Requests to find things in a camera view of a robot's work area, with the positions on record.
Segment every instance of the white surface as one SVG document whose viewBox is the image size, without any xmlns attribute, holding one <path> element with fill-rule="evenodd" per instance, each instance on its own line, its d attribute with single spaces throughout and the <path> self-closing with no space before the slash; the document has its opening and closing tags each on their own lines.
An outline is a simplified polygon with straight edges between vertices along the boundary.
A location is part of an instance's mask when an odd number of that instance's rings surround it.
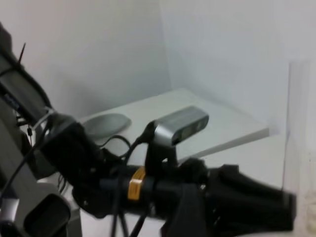
<svg viewBox="0 0 316 237">
<path fill-rule="evenodd" d="M 284 51 L 297 49 L 285 37 L 301 38 L 291 27 L 305 17 L 301 1 L 295 2 L 160 0 L 172 87 L 217 99 L 267 123 L 272 133 L 284 133 L 289 64 Z M 301 15 L 295 14 L 298 8 Z M 313 32 L 314 21 L 309 21 Z"/>
<path fill-rule="evenodd" d="M 158 0 L 2 0 L 15 55 L 77 118 L 169 91 Z"/>
<path fill-rule="evenodd" d="M 285 54 L 292 60 L 316 57 L 316 2 L 314 0 L 272 0 L 278 35 Z"/>
<path fill-rule="evenodd" d="M 274 136 L 251 142 L 236 148 L 203 157 L 208 167 L 219 167 L 223 164 L 239 164 L 240 171 L 269 185 L 281 187 L 284 161 L 284 137 Z M 83 237 L 107 237 L 111 229 L 111 216 L 96 220 L 81 213 Z M 138 217 L 127 215 L 126 220 L 131 231 Z M 163 221 L 146 220 L 140 235 L 141 237 L 159 237 Z M 118 237 L 122 236 L 121 227 L 118 227 Z M 271 237 L 270 234 L 258 235 Z"/>
<path fill-rule="evenodd" d="M 290 123 L 285 184 L 299 194 L 296 236 L 314 237 L 316 234 L 316 61 L 295 62 L 292 64 L 291 72 L 290 82 L 293 87 L 291 86 L 289 98 Z"/>
<path fill-rule="evenodd" d="M 150 121 L 191 105 L 197 106 L 209 114 L 209 124 L 202 132 L 177 146 L 178 158 L 193 155 L 201 157 L 268 135 L 267 128 L 256 120 L 203 100 L 184 89 L 97 113 L 81 119 L 81 122 L 107 113 L 122 113 L 132 120 L 132 124 L 121 135 L 133 142 Z M 106 147 L 118 155 L 126 151 L 125 144 L 117 140 L 113 140 Z M 146 145 L 137 147 L 130 163 L 142 165 L 145 155 Z"/>
<path fill-rule="evenodd" d="M 252 179 L 282 187 L 285 137 L 276 135 L 203 157 L 207 167 L 238 164 Z"/>
</svg>

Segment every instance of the white wall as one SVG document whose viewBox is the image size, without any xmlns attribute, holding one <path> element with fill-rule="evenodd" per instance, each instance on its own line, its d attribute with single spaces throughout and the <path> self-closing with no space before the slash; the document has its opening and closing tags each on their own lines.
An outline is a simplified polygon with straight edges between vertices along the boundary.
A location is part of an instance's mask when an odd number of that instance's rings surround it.
<svg viewBox="0 0 316 237">
<path fill-rule="evenodd" d="M 2 0 L 0 16 L 60 112 L 82 117 L 171 88 L 158 0 Z"/>
<path fill-rule="evenodd" d="M 313 0 L 160 0 L 172 86 L 285 132 L 288 66 L 316 55 Z"/>
<path fill-rule="evenodd" d="M 316 61 L 291 63 L 284 184 L 297 194 L 294 236 L 315 236 Z"/>
</svg>

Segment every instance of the yellow label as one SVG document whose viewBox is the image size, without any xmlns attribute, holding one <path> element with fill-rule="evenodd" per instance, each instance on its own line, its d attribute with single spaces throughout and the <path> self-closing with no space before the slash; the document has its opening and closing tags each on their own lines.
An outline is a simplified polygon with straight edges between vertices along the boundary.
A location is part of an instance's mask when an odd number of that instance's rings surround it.
<svg viewBox="0 0 316 237">
<path fill-rule="evenodd" d="M 143 179 L 145 177 L 145 168 L 142 166 L 140 167 L 132 176 L 131 180 L 129 181 L 128 187 L 128 195 L 127 198 L 129 200 L 138 201 L 140 196 L 140 190 L 143 185 Z"/>
</svg>

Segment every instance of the screw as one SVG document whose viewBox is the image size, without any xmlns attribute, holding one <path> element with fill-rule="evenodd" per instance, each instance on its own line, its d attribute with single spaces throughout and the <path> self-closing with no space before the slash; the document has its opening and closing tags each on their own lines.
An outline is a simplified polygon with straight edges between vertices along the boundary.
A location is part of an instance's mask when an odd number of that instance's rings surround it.
<svg viewBox="0 0 316 237">
<path fill-rule="evenodd" d="M 216 219 L 216 221 L 214 222 L 214 226 L 217 225 L 217 222 L 218 222 L 220 219 L 221 219 L 221 217 L 219 216 L 219 217 Z"/>
<path fill-rule="evenodd" d="M 156 207 L 153 203 L 150 203 L 150 214 L 151 214 L 151 216 L 156 215 Z"/>
</svg>

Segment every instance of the white shelf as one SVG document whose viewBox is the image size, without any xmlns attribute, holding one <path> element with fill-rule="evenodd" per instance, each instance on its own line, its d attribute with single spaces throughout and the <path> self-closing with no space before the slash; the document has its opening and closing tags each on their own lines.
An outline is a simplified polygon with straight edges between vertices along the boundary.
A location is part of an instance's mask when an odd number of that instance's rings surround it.
<svg viewBox="0 0 316 237">
<path fill-rule="evenodd" d="M 132 120 L 132 125 L 121 135 L 133 142 L 150 121 L 191 105 L 206 111 L 210 120 L 205 130 L 177 146 L 178 158 L 202 157 L 269 135 L 268 128 L 253 118 L 201 99 L 184 89 L 100 112 L 80 121 L 84 122 L 109 113 L 124 114 Z M 126 151 L 126 146 L 117 140 L 110 142 L 107 148 L 117 154 L 123 154 Z M 134 151 L 130 163 L 143 164 L 145 154 L 146 146 L 139 146 Z"/>
</svg>

